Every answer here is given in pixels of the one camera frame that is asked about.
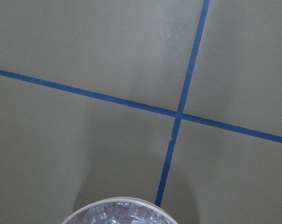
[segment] cup rim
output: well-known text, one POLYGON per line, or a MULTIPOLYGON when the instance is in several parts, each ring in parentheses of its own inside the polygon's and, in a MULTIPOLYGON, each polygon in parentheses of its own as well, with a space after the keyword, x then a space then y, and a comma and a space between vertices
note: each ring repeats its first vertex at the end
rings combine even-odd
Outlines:
POLYGON ((174 220, 174 218, 171 217, 171 215, 169 215, 167 212, 165 212, 163 209, 161 209, 157 205, 152 204, 152 203, 145 201, 143 199, 136 198, 136 197, 111 197, 111 198, 107 198, 107 199, 104 199, 104 200, 100 200, 98 202, 91 203, 91 204, 75 211, 68 218, 66 218, 61 224, 67 224, 67 222, 70 221, 73 217, 75 217, 77 214, 81 213, 82 211, 84 211, 88 208, 91 208, 91 207, 99 205, 99 204, 111 203, 111 202, 128 202, 128 203, 136 203, 136 204, 139 204, 139 205, 143 205, 143 206, 148 207, 148 208, 150 208, 154 211, 159 212, 160 214, 165 216, 169 221, 171 221, 173 224, 178 224, 174 220))

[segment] clear ice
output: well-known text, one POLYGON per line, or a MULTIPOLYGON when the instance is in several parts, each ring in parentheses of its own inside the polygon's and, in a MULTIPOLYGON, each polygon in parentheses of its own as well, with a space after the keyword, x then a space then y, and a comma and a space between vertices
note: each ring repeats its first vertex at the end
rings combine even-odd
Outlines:
POLYGON ((155 210, 128 202, 99 204, 83 212, 67 224, 173 224, 155 210))

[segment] gray floor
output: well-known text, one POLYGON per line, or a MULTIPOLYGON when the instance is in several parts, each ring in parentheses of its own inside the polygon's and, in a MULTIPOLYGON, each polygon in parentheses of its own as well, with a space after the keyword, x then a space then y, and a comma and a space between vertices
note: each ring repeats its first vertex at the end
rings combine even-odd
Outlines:
MULTIPOLYGON (((0 1, 0 70, 177 110, 203 1, 0 1)), ((282 136, 282 0, 211 1, 185 113, 282 136)), ((154 202, 174 119, 0 76, 0 224, 154 202)), ((282 224, 282 144, 182 121, 162 208, 282 224)))

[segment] blue tape line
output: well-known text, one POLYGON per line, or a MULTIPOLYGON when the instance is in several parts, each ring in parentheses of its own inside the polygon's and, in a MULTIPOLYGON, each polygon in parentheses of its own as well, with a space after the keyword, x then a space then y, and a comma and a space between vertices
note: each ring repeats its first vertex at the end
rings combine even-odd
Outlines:
POLYGON ((194 68, 195 68, 195 62, 196 62, 196 58, 197 58, 197 54, 199 50, 199 45, 200 45, 200 41, 201 41, 201 37, 203 33, 204 23, 205 23, 209 4, 210 4, 210 0, 205 0, 202 6, 201 15, 200 15, 200 19, 199 19, 199 23, 197 27, 197 32, 196 32, 196 36, 195 36, 195 40, 193 44, 193 49, 192 49, 192 53, 191 53, 191 57, 190 57, 189 65, 188 65, 188 70, 187 70, 186 78, 183 84, 182 94, 179 100, 179 105, 178 105, 178 110, 177 110, 177 112, 179 113, 183 113, 184 106, 186 104, 188 91, 189 91, 191 79, 192 79, 194 68))
POLYGON ((108 95, 104 95, 104 94, 96 93, 96 92, 92 92, 92 91, 82 90, 82 89, 78 89, 78 88, 74 88, 74 87, 70 87, 70 86, 66 86, 66 85, 62 85, 62 84, 57 84, 57 83, 45 81, 45 80, 38 79, 38 78, 19 75, 19 74, 8 72, 8 71, 1 71, 0 70, 0 76, 18 79, 18 80, 21 80, 21 81, 30 82, 30 83, 34 83, 34 84, 44 85, 44 86, 54 88, 54 89, 68 91, 68 92, 72 92, 72 93, 75 93, 75 94, 79 94, 79 95, 83 95, 83 96, 87 96, 87 97, 91 97, 91 98, 97 98, 97 99, 109 101, 109 102, 112 102, 112 103, 126 105, 126 106, 130 106, 130 107, 134 107, 134 108, 139 108, 139 109, 142 109, 142 110, 145 110, 145 111, 155 112, 155 113, 158 113, 158 114, 163 114, 163 115, 175 117, 175 118, 181 118, 183 120, 196 122, 196 123, 203 124, 203 125, 217 127, 217 128, 225 129, 225 130, 232 131, 232 132, 238 132, 238 133, 241 133, 241 134, 246 134, 246 135, 254 136, 254 137, 257 137, 257 138, 282 143, 282 137, 281 136, 268 134, 268 133, 265 133, 265 132, 259 132, 259 131, 253 130, 253 129, 248 129, 248 128, 244 128, 244 127, 240 127, 240 126, 234 126, 234 125, 226 124, 226 123, 219 122, 219 121, 214 121, 214 120, 210 120, 210 119, 206 119, 206 118, 192 116, 192 115, 189 115, 189 114, 183 114, 181 116, 181 115, 178 115, 177 112, 175 112, 175 111, 163 109, 163 108, 160 108, 160 107, 141 104, 141 103, 137 103, 137 102, 134 102, 134 101, 120 99, 120 98, 116 98, 116 97, 112 97, 112 96, 108 96, 108 95))
POLYGON ((165 191, 166 181, 168 178, 168 173, 169 173, 170 164, 172 161, 174 146, 177 140, 180 122, 181 122, 181 118, 176 118, 174 121, 173 128, 172 128, 171 141, 169 142, 169 145, 168 145, 166 159, 165 159, 164 167, 162 170, 161 181, 160 181, 159 189, 158 189, 158 192, 156 194, 156 199, 155 199, 155 205, 157 206, 161 206, 161 203, 162 203, 162 198, 163 198, 163 194, 165 191))
POLYGON ((88 90, 82 90, 82 89, 71 87, 71 86, 68 86, 68 85, 58 84, 58 83, 54 83, 54 82, 50 82, 50 81, 46 81, 46 80, 42 80, 42 79, 38 79, 38 78, 24 76, 24 75, 16 74, 16 73, 9 72, 9 71, 1 71, 0 70, 0 75, 5 76, 5 77, 9 77, 9 78, 18 79, 18 80, 25 81, 25 82, 29 82, 29 83, 47 86, 47 87, 57 89, 57 90, 72 92, 72 93, 75 93, 75 94, 78 94, 78 95, 83 95, 83 96, 87 96, 87 97, 91 97, 91 98, 95 98, 95 99, 100 99, 100 100, 104 100, 104 101, 108 101, 108 102, 112 102, 112 103, 116 103, 116 104, 120 104, 120 105, 125 105, 125 106, 129 106, 129 107, 133 107, 133 108, 137 108, 137 109, 141 109, 141 110, 145 110, 145 111, 150 111, 150 112, 154 112, 154 113, 158 113, 158 114, 163 114, 163 115, 167 115, 167 116, 170 116, 170 117, 176 117, 175 111, 163 109, 163 108, 156 107, 156 106, 142 104, 142 103, 138 103, 138 102, 134 102, 134 101, 126 100, 126 99, 121 99, 121 98, 117 98, 117 97, 112 97, 112 96, 108 96, 108 95, 105 95, 105 94, 92 92, 92 91, 88 91, 88 90))
POLYGON ((244 127, 239 127, 239 126, 234 126, 234 125, 226 124, 226 123, 223 123, 223 122, 209 120, 209 119, 205 119, 205 118, 200 118, 200 117, 196 117, 196 116, 192 116, 192 115, 188 115, 188 114, 183 114, 182 119, 192 121, 192 122, 196 122, 196 123, 203 124, 203 125, 208 125, 208 126, 212 126, 212 127, 225 129, 225 130, 232 131, 232 132, 237 132, 237 133, 241 133, 241 134, 254 136, 254 137, 257 137, 257 138, 261 138, 261 139, 267 139, 267 140, 270 140, 270 141, 276 141, 276 142, 282 143, 282 137, 278 136, 278 135, 268 134, 268 133, 265 133, 265 132, 259 132, 259 131, 256 131, 256 130, 252 130, 252 129, 248 129, 248 128, 244 128, 244 127))
POLYGON ((188 66, 186 78, 184 80, 183 89, 182 89, 182 93, 181 93, 181 96, 180 96, 179 104, 178 104, 177 115, 176 115, 176 119, 175 119, 173 129, 172 129, 172 138, 171 138, 171 141, 169 142, 169 145, 168 145, 168 150, 167 150, 167 154, 166 154, 166 158, 165 158, 164 167, 163 167, 163 170, 162 170, 161 180, 160 180, 159 188, 158 188, 156 198, 155 198, 155 204, 157 206, 161 206, 161 203, 162 203, 162 198, 163 198, 163 194, 164 194, 164 191, 165 191, 165 186, 166 186, 166 182, 167 182, 167 178, 168 178, 168 174, 169 174, 169 169, 170 169, 170 165, 171 165, 171 161, 172 161, 172 155, 173 155, 173 151, 174 151, 174 147, 175 147, 180 123, 181 123, 181 120, 182 120, 182 114, 183 114, 184 106, 185 106, 186 100, 187 100, 187 95, 188 95, 188 91, 189 91, 189 87, 190 87, 190 83, 191 83, 191 79, 192 79, 192 75, 193 75, 193 71, 194 71, 194 67, 195 67, 195 62, 196 62, 196 58, 197 58, 197 54, 198 54, 198 49, 199 49, 199 45, 200 45, 200 41, 201 41, 201 37, 202 37, 202 33, 203 33, 204 23, 205 23, 209 4, 210 4, 210 0, 204 0, 202 10, 201 10, 200 19, 199 19, 199 23, 198 23, 198 27, 197 27, 197 31, 196 31, 196 36, 195 36, 195 40, 194 40, 194 44, 193 44, 193 48, 192 48, 192 53, 191 53, 191 56, 190 56, 189 66, 188 66))

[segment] blue painter's tape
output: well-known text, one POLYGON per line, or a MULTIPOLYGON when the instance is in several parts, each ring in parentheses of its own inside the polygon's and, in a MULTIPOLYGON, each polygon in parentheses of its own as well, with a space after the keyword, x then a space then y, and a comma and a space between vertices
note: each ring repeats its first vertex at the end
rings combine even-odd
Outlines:
POLYGON ((164 163, 164 167, 163 167, 163 170, 162 170, 161 181, 160 181, 158 192, 156 194, 155 204, 157 206, 161 206, 161 203, 162 203, 162 198, 163 198, 163 194, 164 194, 164 191, 165 191, 166 181, 167 181, 167 178, 168 178, 168 173, 169 173, 170 164, 171 164, 171 161, 172 161, 174 146, 175 146, 175 143, 176 143, 176 140, 177 140, 180 122, 181 122, 180 118, 176 118, 175 121, 174 121, 171 141, 170 141, 169 146, 168 146, 165 163, 164 163))
POLYGON ((197 54, 199 50, 199 45, 200 45, 200 41, 201 41, 201 37, 203 33, 204 23, 205 23, 209 4, 210 4, 210 0, 205 0, 202 6, 199 24, 197 27, 197 32, 196 32, 193 49, 192 49, 192 53, 191 53, 191 57, 189 61, 189 66, 188 66, 186 78, 184 80, 183 90, 182 90, 182 94, 181 94, 179 105, 178 105, 177 112, 179 113, 183 113, 184 106, 186 104, 188 91, 189 91, 191 79, 192 79, 194 68, 195 68, 195 62, 196 62, 196 58, 197 58, 197 54))
POLYGON ((205 23, 209 4, 210 4, 210 0, 204 0, 200 19, 199 19, 199 24, 198 24, 197 32, 195 36, 195 41, 193 44, 193 49, 192 49, 192 53, 191 53, 191 57, 189 61, 188 70, 187 70, 186 78, 183 84, 183 90, 182 90, 180 100, 179 100, 177 115, 176 115, 176 119, 175 119, 173 129, 172 129, 172 139, 168 145, 165 163, 164 163, 164 167, 162 170, 162 176, 161 176, 159 188, 158 188, 156 198, 155 198, 155 204, 157 206, 161 206, 161 203, 162 203, 162 198, 163 198, 163 194, 164 194, 164 190, 165 190, 165 186, 166 186, 166 182, 168 178, 168 173, 169 173, 169 169, 171 165, 172 155, 173 155, 173 151, 174 151, 174 147, 175 147, 175 143, 176 143, 176 139, 177 139, 177 135, 178 135, 181 119, 182 119, 184 106, 187 100, 187 95, 188 95, 188 91, 189 91, 189 87, 190 87, 190 83, 191 83, 191 79, 192 79, 192 75, 193 75, 193 71, 195 67, 195 62, 197 58, 197 53, 198 53, 200 40, 201 40, 202 33, 203 33, 204 23, 205 23))
POLYGON ((232 131, 232 132, 237 132, 237 133, 242 133, 242 134, 254 136, 254 137, 257 137, 257 138, 261 138, 261 139, 267 139, 267 140, 270 140, 270 141, 276 141, 276 142, 282 143, 282 137, 278 136, 278 135, 268 134, 268 133, 265 133, 265 132, 259 132, 259 131, 256 131, 256 130, 252 130, 252 129, 248 129, 248 128, 244 128, 244 127, 239 127, 239 126, 234 126, 234 125, 222 123, 222 122, 219 122, 219 121, 200 118, 200 117, 196 117, 196 116, 192 116, 192 115, 188 115, 188 114, 183 114, 182 119, 192 121, 192 122, 196 122, 196 123, 203 124, 203 125, 208 125, 208 126, 212 126, 212 127, 225 129, 225 130, 232 131))
POLYGON ((167 115, 167 116, 170 116, 170 117, 176 117, 175 111, 163 109, 163 108, 156 107, 156 106, 142 104, 142 103, 138 103, 138 102, 134 102, 134 101, 126 100, 126 99, 121 99, 121 98, 117 98, 117 97, 112 97, 112 96, 108 96, 108 95, 105 95, 105 94, 92 92, 92 91, 88 91, 88 90, 82 90, 82 89, 71 87, 71 86, 68 86, 68 85, 58 84, 58 83, 54 83, 54 82, 50 82, 50 81, 46 81, 46 80, 42 80, 42 79, 38 79, 38 78, 33 78, 33 77, 29 77, 29 76, 24 76, 24 75, 20 75, 20 74, 8 72, 8 71, 1 71, 0 70, 0 75, 5 76, 5 77, 9 77, 9 78, 18 79, 18 80, 25 81, 25 82, 29 82, 29 83, 47 86, 47 87, 57 89, 57 90, 72 92, 72 93, 82 95, 82 96, 87 96, 87 97, 91 97, 91 98, 95 98, 95 99, 101 99, 101 100, 104 100, 104 101, 108 101, 108 102, 112 102, 112 103, 116 103, 116 104, 120 104, 120 105, 125 105, 125 106, 134 107, 134 108, 138 108, 138 109, 145 110, 145 111, 150 111, 150 112, 154 112, 154 113, 158 113, 158 114, 167 115))

